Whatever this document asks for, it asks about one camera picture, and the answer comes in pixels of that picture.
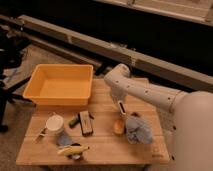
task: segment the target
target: wooden block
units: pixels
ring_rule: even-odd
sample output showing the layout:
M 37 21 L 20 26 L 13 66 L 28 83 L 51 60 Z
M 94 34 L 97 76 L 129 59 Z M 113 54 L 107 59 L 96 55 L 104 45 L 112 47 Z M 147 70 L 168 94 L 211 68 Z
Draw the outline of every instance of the wooden block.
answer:
M 92 123 L 90 120 L 89 112 L 88 111 L 79 112 L 79 118 L 81 123 L 82 134 L 84 136 L 92 134 L 93 129 L 92 129 Z

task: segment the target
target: small orange object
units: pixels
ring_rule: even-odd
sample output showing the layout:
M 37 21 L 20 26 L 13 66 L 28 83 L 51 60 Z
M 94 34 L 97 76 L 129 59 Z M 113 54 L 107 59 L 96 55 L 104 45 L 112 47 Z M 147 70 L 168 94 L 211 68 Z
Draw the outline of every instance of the small orange object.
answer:
M 92 78 L 92 65 L 40 64 L 23 96 L 37 105 L 87 105 Z
M 114 123 L 114 133 L 116 135 L 122 135 L 124 133 L 125 124 L 123 119 L 117 119 Z

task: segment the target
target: wooden table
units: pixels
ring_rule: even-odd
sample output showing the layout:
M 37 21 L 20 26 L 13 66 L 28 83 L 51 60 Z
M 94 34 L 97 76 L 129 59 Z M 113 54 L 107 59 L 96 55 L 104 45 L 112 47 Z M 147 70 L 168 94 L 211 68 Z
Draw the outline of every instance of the wooden table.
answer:
M 29 127 L 18 154 L 17 165 L 114 165 L 114 164 L 166 164 L 169 161 L 162 129 L 156 108 L 132 96 L 127 96 L 125 107 L 127 112 L 139 112 L 151 125 L 154 142 L 151 145 L 131 145 L 126 137 L 113 133 L 113 123 L 120 117 L 118 108 L 109 96 L 109 87 L 103 79 L 94 79 L 89 105 L 85 107 L 37 106 L 32 115 Z M 89 110 L 94 116 L 92 120 L 94 134 L 83 137 L 80 125 L 74 129 L 68 126 L 69 120 L 77 112 Z M 58 156 L 56 137 L 48 135 L 39 143 L 35 138 L 44 127 L 48 117 L 56 112 L 64 117 L 65 130 L 72 140 L 82 145 L 90 146 L 83 154 L 83 159 L 73 161 L 64 156 Z

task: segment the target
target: black object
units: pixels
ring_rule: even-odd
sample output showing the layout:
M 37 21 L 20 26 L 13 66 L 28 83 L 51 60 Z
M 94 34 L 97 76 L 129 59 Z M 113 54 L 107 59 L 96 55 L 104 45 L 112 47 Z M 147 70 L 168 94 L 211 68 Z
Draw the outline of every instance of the black object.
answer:
M 27 38 L 8 38 L 7 31 L 0 27 L 0 132 L 6 132 L 8 130 L 7 125 L 2 125 L 7 101 L 12 104 L 15 103 L 14 99 L 30 101 L 24 99 L 21 95 L 13 94 L 13 92 L 24 85 L 30 77 L 7 89 L 3 82 L 3 79 L 6 77 L 3 75 L 4 69 L 16 68 L 21 65 L 23 54 L 20 51 L 27 45 L 29 45 Z

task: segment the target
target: blue cloth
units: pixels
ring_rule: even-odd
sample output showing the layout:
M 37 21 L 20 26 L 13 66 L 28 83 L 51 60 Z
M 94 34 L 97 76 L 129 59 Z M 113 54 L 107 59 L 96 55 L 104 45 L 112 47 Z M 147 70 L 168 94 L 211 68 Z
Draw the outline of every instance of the blue cloth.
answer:
M 127 116 L 126 136 L 131 144 L 139 142 L 151 144 L 153 142 L 149 124 L 144 119 L 136 116 Z

